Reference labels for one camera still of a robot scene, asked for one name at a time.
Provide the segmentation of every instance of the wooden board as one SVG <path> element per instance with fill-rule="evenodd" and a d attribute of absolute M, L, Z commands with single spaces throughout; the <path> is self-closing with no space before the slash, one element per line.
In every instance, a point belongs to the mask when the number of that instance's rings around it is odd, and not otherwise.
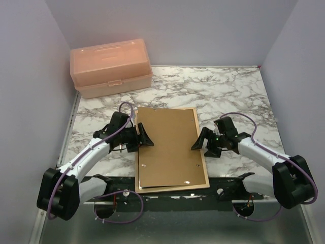
<path fill-rule="evenodd" d="M 196 110 L 181 110 L 139 108 L 136 123 L 144 124 L 155 146 L 139 150 L 136 161 L 138 193 L 209 187 L 203 151 L 190 150 L 200 134 Z"/>

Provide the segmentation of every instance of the screw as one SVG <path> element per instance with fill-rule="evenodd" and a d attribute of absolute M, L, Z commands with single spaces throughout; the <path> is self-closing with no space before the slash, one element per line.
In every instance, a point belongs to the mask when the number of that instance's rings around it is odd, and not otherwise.
<path fill-rule="evenodd" d="M 223 194 L 223 189 L 222 189 L 222 188 L 219 188 L 219 189 L 217 190 L 217 193 L 218 193 L 218 195 Z"/>

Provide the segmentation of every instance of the plastic storage box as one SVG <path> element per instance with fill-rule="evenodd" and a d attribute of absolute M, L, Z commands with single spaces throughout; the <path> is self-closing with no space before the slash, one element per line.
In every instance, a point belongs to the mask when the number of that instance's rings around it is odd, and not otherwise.
<path fill-rule="evenodd" d="M 152 79 L 142 39 L 73 49 L 70 74 L 84 98 L 147 88 Z"/>

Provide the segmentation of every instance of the white wall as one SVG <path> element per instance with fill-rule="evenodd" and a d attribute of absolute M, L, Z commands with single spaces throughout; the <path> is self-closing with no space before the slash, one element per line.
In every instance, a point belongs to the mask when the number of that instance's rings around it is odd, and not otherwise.
<path fill-rule="evenodd" d="M 0 3 L 0 242 L 28 243 L 75 91 L 69 47 L 43 0 Z"/>
<path fill-rule="evenodd" d="M 307 159 L 319 190 L 311 206 L 325 240 L 325 1 L 299 0 L 261 73 L 286 153 Z"/>
<path fill-rule="evenodd" d="M 297 0 L 46 0 L 71 48 L 144 38 L 154 65 L 261 65 Z"/>

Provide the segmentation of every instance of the marble table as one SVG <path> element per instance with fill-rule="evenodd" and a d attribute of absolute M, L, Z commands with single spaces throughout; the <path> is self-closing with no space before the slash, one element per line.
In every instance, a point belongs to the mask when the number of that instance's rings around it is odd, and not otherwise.
<path fill-rule="evenodd" d="M 123 101 L 155 108 L 196 107 L 200 128 L 214 129 L 213 121 L 227 112 L 242 112 L 257 125 L 256 139 L 281 153 L 283 147 L 268 96 L 258 68 L 153 67 L 152 87 L 94 99 L 80 99 L 67 153 L 63 162 L 75 157 L 94 131 L 110 121 Z M 251 134 L 253 125 L 244 117 L 232 116 L 238 132 Z M 239 176 L 245 172 L 270 173 L 256 162 L 225 151 L 221 158 L 206 158 L 210 177 Z M 98 162 L 88 175 L 135 176 L 135 154 L 114 151 Z"/>

